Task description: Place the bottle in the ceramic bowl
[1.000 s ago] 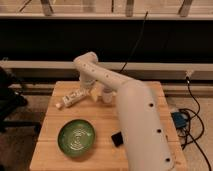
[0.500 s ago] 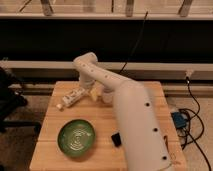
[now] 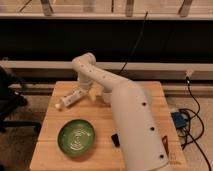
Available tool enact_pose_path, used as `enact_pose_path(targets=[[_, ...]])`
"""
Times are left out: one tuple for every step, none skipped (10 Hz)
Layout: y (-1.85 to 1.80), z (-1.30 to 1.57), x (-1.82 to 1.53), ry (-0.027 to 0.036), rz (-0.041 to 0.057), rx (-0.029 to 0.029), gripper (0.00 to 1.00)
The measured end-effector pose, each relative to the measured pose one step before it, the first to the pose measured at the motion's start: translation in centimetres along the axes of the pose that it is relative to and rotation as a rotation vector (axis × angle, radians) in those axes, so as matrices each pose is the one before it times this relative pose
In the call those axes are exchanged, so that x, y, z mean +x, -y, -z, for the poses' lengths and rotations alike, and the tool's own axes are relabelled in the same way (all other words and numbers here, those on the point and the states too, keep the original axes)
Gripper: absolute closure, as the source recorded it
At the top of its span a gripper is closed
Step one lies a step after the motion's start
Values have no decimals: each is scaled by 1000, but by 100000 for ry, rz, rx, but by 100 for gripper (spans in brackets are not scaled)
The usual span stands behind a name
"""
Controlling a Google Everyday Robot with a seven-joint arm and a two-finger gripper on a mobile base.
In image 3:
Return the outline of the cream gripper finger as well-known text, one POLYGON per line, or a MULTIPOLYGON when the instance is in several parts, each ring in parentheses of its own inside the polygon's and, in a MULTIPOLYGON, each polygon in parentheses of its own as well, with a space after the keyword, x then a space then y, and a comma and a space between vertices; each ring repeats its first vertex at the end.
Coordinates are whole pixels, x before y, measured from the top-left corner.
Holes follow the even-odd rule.
POLYGON ((89 95, 89 98, 92 102, 95 102, 95 101, 101 99, 101 92, 99 90, 95 89, 95 88, 91 88, 88 91, 88 95, 89 95))

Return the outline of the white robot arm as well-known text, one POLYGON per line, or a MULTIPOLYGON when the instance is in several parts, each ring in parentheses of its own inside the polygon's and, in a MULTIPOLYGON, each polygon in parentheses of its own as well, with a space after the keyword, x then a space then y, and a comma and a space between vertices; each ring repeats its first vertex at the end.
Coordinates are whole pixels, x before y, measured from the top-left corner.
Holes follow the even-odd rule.
POLYGON ((110 92, 110 105, 126 171, 173 171, 145 88, 95 66, 91 53, 72 60, 84 88, 93 81, 110 92))

